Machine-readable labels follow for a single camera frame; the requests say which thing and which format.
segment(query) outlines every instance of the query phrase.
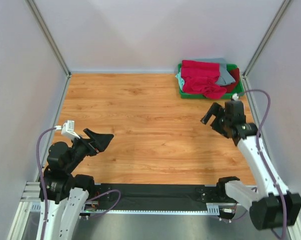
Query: light blue cloth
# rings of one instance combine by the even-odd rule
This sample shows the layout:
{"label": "light blue cloth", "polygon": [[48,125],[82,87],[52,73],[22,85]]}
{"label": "light blue cloth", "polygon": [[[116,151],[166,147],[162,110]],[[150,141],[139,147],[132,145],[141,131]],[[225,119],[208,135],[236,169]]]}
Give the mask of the light blue cloth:
{"label": "light blue cloth", "polygon": [[219,64],[220,76],[217,82],[215,82],[217,85],[227,86],[232,83],[235,83],[235,79],[227,71],[227,62],[224,58],[200,58],[200,59],[194,59],[194,61]]}
{"label": "light blue cloth", "polygon": [[181,77],[181,72],[177,73],[175,77],[178,79],[179,87],[180,87],[180,89],[183,91],[183,87],[184,87],[184,84],[185,84],[185,80],[182,79],[182,77]]}

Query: pile of clothes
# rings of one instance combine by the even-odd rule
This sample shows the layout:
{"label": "pile of clothes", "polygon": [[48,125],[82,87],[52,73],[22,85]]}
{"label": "pile of clothes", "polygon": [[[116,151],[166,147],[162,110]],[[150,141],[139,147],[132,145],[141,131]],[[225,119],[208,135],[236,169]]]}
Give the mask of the pile of clothes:
{"label": "pile of clothes", "polygon": [[184,93],[203,94],[210,99],[220,99],[237,86],[240,70],[236,68],[228,72],[223,58],[183,60],[176,78]]}

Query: wood grain surface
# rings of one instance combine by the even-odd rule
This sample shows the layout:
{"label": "wood grain surface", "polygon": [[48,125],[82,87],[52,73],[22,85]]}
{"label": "wood grain surface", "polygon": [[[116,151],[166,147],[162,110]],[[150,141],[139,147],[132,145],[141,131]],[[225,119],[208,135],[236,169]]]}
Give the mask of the wood grain surface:
{"label": "wood grain surface", "polygon": [[[73,74],[58,124],[74,120],[79,135],[85,128],[115,135],[105,152],[86,157],[73,174],[91,175],[96,183],[215,184],[237,176],[255,184],[233,141],[200,122],[214,101],[181,99],[178,87],[173,74]],[[60,132],[58,141],[71,144]]]}

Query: white wall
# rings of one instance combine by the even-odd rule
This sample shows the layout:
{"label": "white wall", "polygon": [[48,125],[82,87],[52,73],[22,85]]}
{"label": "white wall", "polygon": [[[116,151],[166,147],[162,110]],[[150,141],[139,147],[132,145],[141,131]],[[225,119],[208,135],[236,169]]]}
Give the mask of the white wall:
{"label": "white wall", "polygon": [[73,72],[173,72],[224,57],[242,71],[282,0],[35,0]]}
{"label": "white wall", "polygon": [[[263,135],[279,174],[301,195],[301,0],[292,2],[248,79],[270,94]],[[262,119],[266,97],[254,98]]]}
{"label": "white wall", "polygon": [[52,126],[65,83],[26,2],[0,0],[0,240],[35,178],[37,137]]}

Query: dark red cloth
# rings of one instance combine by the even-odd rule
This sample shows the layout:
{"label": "dark red cloth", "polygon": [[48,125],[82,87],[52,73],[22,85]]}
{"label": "dark red cloth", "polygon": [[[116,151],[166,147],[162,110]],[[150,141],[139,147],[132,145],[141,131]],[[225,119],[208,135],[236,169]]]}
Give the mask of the dark red cloth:
{"label": "dark red cloth", "polygon": [[235,79],[235,82],[231,83],[230,85],[224,86],[224,88],[226,88],[226,93],[229,94],[235,89],[237,84],[239,84],[241,77],[240,77],[240,69],[239,68],[230,70],[228,72]]}
{"label": "dark red cloth", "polygon": [[220,77],[220,64],[183,60],[181,77],[185,80],[182,91],[187,94],[203,94],[210,99],[220,99],[226,88],[215,82]]}

